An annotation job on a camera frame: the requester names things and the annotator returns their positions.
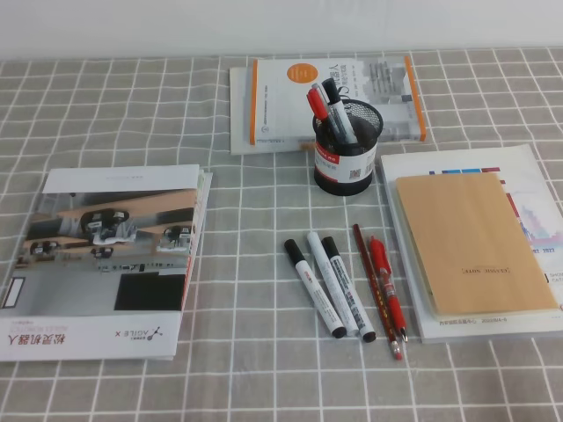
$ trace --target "white book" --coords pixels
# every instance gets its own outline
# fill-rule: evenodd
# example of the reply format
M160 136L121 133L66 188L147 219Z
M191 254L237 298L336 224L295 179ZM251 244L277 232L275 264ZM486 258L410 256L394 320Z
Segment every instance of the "white book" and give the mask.
M563 217L528 145L382 156L381 165L398 247L423 342L563 333L563 305L558 310L539 313L439 318L433 311L423 279L424 272L417 259L416 247L396 187L397 178L406 176L495 171L513 203L515 218L528 237L530 248L545 273L546 282L549 282L556 301L563 303Z
M342 99L374 106L384 129L379 141L424 141L416 83L408 57L256 60L230 70L231 154L299 150L312 142L312 84L332 77Z
M52 170L0 301L0 361L171 359L211 177Z

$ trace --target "red marker cap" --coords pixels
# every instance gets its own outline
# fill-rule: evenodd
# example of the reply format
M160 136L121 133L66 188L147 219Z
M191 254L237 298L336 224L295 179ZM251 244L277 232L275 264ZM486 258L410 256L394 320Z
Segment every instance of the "red marker cap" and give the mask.
M314 89L310 89L307 94L307 99L309 100L309 105L311 110L315 114L315 117L319 120L325 120L328 117L323 100L318 95L318 92Z
M371 237L369 241L369 247L371 249L371 254L373 259L376 261L376 271L379 273L381 268L387 270L388 274L391 274L391 266L385 255L385 246L380 241L378 241L374 236Z

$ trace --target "red marker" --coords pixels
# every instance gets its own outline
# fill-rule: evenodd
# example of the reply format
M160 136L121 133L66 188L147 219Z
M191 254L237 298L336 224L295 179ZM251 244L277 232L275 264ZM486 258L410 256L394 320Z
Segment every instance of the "red marker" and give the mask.
M309 90L307 99L315 117L323 122L323 126L337 143L342 143L343 135L334 121L334 117L330 114L328 105L323 97L323 92L317 84L314 84Z
M395 325L395 330L401 333L403 340L408 341L408 337L406 336L405 317L403 316L401 305L398 302L395 286L393 286L393 283L391 282L391 267L389 266L389 261L387 261L387 257L385 256L385 246L372 236L369 240L369 247L371 249L371 255L373 256L377 275L381 277L384 282L385 298L387 299L387 306L391 312L391 318L393 320L393 324Z
M318 95L318 92L314 89L310 89L307 94L307 99L309 100L309 106L311 106L315 117L325 123L325 120L328 119L328 111L325 109L323 99Z

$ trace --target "black marker cap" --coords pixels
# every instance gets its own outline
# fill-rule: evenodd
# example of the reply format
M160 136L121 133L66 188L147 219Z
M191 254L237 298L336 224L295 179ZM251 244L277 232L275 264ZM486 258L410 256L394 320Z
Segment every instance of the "black marker cap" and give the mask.
M344 327L338 327L333 331L334 338L343 338L344 336L346 336L346 328Z
M323 240L320 241L320 243L323 244L323 248L325 248L326 256L329 259L340 255L338 253L338 249L336 248L336 244L334 243L334 239L331 236L325 237Z
M340 94L338 93L334 79L329 77L323 81L323 88L325 88L326 95L328 96L328 104L334 104L340 101Z
M291 262L293 262L294 266L296 266L298 262L305 260L295 240L286 240L283 246L285 246L285 250L288 252L289 258L291 259Z
M373 331L366 332L363 335L363 341L365 341L366 343L371 343L375 339L376 339L376 334Z

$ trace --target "stack of books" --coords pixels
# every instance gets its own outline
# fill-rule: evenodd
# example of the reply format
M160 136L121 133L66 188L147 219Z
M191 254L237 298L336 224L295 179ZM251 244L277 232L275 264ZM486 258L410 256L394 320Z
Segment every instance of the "stack of books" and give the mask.
M426 127L408 56L358 59L254 60L230 69L230 153L302 149L314 140L306 95L334 79L342 99L374 106L384 129L379 141L424 141Z
M528 145L381 165L422 341L563 333L563 218Z

